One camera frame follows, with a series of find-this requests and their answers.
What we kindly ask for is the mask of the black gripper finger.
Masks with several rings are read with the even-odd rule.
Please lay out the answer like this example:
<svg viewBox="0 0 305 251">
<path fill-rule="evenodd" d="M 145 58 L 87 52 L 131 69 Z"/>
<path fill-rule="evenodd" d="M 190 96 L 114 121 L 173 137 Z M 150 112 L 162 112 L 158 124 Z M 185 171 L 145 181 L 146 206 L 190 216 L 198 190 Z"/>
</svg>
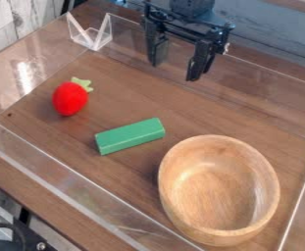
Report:
<svg viewBox="0 0 305 251">
<path fill-rule="evenodd" d="M 214 44 L 210 41 L 199 40 L 195 43 L 194 55 L 189 61 L 186 80 L 195 81 L 205 74 L 214 61 Z"/>
<path fill-rule="evenodd" d="M 149 61 L 157 67 L 167 57 L 169 38 L 159 25 L 150 20 L 146 20 L 145 29 Z"/>
</svg>

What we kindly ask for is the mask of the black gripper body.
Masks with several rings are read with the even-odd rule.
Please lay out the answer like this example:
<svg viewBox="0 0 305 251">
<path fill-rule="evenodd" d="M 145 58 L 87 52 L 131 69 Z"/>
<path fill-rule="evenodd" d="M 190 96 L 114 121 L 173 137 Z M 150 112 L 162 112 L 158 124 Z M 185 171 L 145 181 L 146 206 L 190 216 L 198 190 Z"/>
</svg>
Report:
<svg viewBox="0 0 305 251">
<path fill-rule="evenodd" d="M 214 1 L 145 1 L 145 16 L 162 23 L 167 32 L 181 31 L 189 40 L 210 41 L 217 54 L 228 52 L 236 24 L 214 13 Z"/>
</svg>

